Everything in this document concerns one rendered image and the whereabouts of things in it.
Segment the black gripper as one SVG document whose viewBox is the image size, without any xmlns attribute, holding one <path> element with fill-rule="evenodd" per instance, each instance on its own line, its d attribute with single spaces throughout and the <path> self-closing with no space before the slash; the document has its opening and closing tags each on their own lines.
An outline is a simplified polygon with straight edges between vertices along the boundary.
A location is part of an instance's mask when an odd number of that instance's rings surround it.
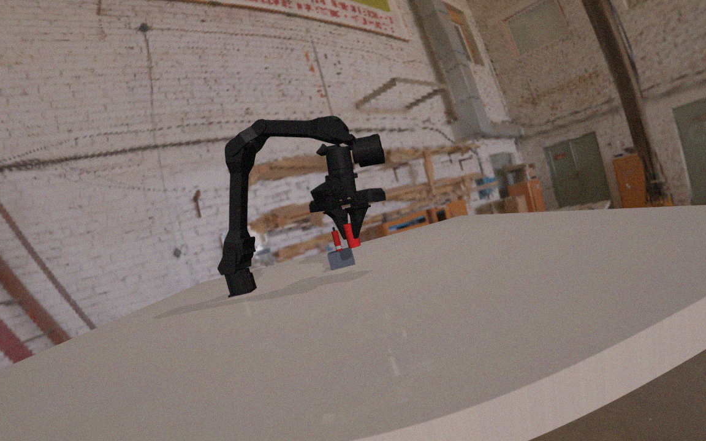
<svg viewBox="0 0 706 441">
<path fill-rule="evenodd" d="M 346 239 L 344 233 L 344 224 L 348 224 L 348 213 L 351 219 L 351 230 L 354 238 L 359 237 L 363 219 L 367 209 L 371 207 L 370 202 L 380 202 L 386 200 L 383 188 L 367 188 L 356 191 L 355 178 L 358 175 L 354 173 L 353 168 L 339 168 L 328 172 L 330 179 L 335 179 L 335 174 L 340 173 L 344 178 L 349 194 L 337 195 L 331 203 L 320 203 L 316 205 L 314 200 L 310 203 L 310 212 L 324 211 L 335 222 L 341 236 Z M 349 198 L 350 199 L 347 199 Z M 343 200 L 341 200 L 343 199 Z M 340 201 L 341 200 L 341 201 Z M 342 205 L 351 205 L 349 208 L 342 209 Z"/>
</svg>

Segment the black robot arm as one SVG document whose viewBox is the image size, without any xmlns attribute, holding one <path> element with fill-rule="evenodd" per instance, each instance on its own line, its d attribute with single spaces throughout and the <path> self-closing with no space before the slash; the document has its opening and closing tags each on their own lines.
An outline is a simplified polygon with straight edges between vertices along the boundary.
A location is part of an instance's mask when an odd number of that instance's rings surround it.
<svg viewBox="0 0 706 441">
<path fill-rule="evenodd" d="M 218 265 L 224 274 L 230 295 L 228 298 L 251 293 L 257 288 L 250 273 L 251 258 L 255 252 L 255 236 L 250 236 L 248 220 L 248 176 L 256 154 L 269 137 L 314 138 L 322 143 L 316 153 L 326 156 L 328 172 L 339 168 L 353 168 L 351 153 L 360 167 L 385 163 L 380 135 L 355 138 L 349 134 L 346 124 L 337 116 L 323 116 L 312 120 L 265 120 L 259 119 L 226 143 L 225 156 L 230 172 L 229 230 L 224 240 L 223 258 Z M 349 147 L 341 147 L 344 143 Z M 316 205 L 331 203 L 337 195 L 349 194 L 346 182 L 340 173 L 335 179 L 325 176 L 325 183 L 311 191 Z"/>
</svg>

